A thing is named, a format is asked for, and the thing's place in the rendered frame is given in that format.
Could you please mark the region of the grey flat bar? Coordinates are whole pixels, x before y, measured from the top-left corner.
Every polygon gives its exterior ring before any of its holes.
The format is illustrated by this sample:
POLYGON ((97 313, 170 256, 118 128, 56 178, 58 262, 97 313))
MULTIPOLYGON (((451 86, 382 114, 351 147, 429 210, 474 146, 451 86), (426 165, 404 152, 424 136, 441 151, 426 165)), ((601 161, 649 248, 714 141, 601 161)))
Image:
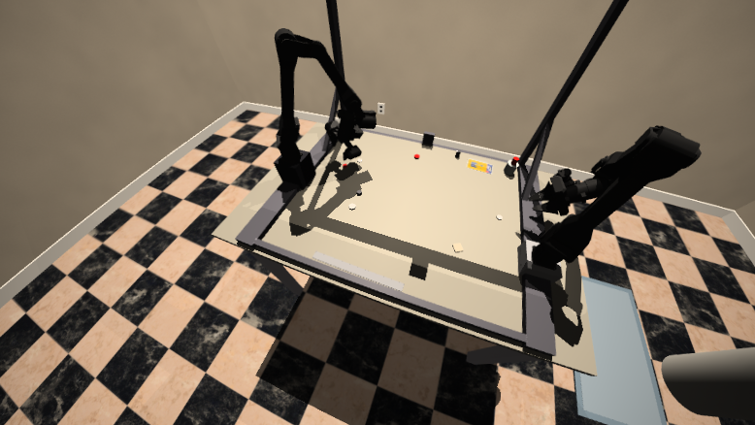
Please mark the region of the grey flat bar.
POLYGON ((401 283, 397 280, 387 278, 381 275, 378 275, 376 273, 370 272, 368 270, 359 268, 357 266, 351 265, 349 263, 346 263, 342 260, 336 259, 334 257, 328 256, 326 254, 323 254, 321 252, 316 251, 313 255, 314 259, 317 259, 319 261, 322 261, 324 263, 327 263, 329 265, 335 266, 337 268, 340 268, 342 270, 348 271, 350 273, 353 273, 357 276, 360 276, 362 278, 367 278, 369 280, 375 281, 377 283, 383 284, 385 286, 391 287, 393 289, 402 291, 404 287, 404 283, 401 283))

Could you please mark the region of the yellow and blue blister pack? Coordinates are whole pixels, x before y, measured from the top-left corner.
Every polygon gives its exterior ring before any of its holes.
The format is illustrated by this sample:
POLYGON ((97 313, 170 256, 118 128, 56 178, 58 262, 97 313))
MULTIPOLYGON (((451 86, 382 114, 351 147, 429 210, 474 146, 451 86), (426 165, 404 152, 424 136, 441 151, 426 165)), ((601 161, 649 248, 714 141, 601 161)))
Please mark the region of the yellow and blue blister pack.
POLYGON ((493 166, 494 165, 488 164, 488 162, 477 160, 474 158, 469 158, 466 168, 492 175, 493 170, 490 171, 490 168, 493 169, 493 166))

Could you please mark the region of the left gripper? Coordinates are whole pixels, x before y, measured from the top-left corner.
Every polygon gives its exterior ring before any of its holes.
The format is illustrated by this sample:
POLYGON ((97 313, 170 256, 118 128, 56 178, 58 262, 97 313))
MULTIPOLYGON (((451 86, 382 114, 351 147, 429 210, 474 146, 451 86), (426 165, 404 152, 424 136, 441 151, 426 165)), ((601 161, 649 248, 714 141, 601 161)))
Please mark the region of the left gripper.
POLYGON ((571 204, 577 202, 582 202, 583 204, 586 203, 586 200, 590 200, 590 193, 584 181, 580 182, 580 180, 577 180, 576 184, 570 186, 565 186, 562 177, 559 176, 551 177, 550 181, 552 181, 553 183, 550 184, 550 182, 548 181, 546 187, 543 190, 528 198, 529 201, 549 201, 532 207, 533 211, 555 213, 563 216, 569 213, 569 207, 571 206, 571 204), (568 193, 567 195, 566 188, 568 193), (558 201, 555 197, 558 199, 558 201), (562 199, 562 197, 565 198, 562 199), (566 203, 566 201, 567 204, 564 204, 566 203))

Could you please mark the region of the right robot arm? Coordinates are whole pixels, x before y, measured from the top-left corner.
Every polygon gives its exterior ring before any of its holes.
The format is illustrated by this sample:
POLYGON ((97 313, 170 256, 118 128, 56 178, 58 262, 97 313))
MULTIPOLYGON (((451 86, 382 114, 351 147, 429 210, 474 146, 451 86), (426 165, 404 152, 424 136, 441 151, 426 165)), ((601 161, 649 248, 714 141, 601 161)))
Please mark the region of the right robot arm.
POLYGON ((295 164, 303 155, 303 152, 300 152, 295 143, 298 137, 300 137, 299 119, 298 117, 294 117, 294 70, 298 57, 317 59, 337 88, 346 108, 346 110, 337 110, 337 116, 341 119, 340 127, 345 131, 356 130, 355 133, 352 133, 351 141, 362 137, 364 132, 361 128, 376 128, 376 112, 362 110, 360 98, 357 94, 354 94, 354 91, 345 82, 329 56, 326 47, 321 42, 295 35, 289 29, 282 28, 275 34, 275 43, 278 51, 279 65, 281 66, 280 93, 282 107, 279 119, 279 131, 276 134, 277 145, 281 154, 280 161, 295 164), (297 40, 302 43, 298 43, 297 40))

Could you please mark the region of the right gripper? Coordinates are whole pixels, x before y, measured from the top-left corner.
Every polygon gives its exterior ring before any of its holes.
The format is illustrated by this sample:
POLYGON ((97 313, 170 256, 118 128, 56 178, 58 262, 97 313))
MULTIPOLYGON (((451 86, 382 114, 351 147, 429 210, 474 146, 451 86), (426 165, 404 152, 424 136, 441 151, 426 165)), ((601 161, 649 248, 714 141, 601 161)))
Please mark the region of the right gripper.
POLYGON ((347 147, 347 149, 345 149, 345 152, 343 152, 344 161, 361 156, 361 149, 357 145, 353 146, 350 142, 352 133, 355 133, 356 131, 355 129, 353 129, 352 131, 345 131, 340 127, 340 123, 337 120, 334 120, 325 124, 325 130, 327 131, 333 147, 336 145, 337 139, 341 144, 344 143, 347 147), (337 128, 338 124, 339 126, 337 128))

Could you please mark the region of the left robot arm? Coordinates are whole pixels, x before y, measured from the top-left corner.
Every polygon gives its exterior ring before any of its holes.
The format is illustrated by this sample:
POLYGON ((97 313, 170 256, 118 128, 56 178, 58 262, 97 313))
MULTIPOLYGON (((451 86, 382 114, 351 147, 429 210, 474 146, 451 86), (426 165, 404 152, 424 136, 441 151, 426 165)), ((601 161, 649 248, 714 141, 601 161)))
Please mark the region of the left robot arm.
POLYGON ((692 165, 702 154, 699 147, 681 133, 657 125, 649 127, 627 150, 602 158, 591 169, 595 176, 584 181, 590 199, 599 197, 580 214, 569 214, 552 224, 541 236, 541 243, 532 246, 533 263, 556 270, 562 260, 574 262, 589 245, 595 227, 650 182, 692 165))

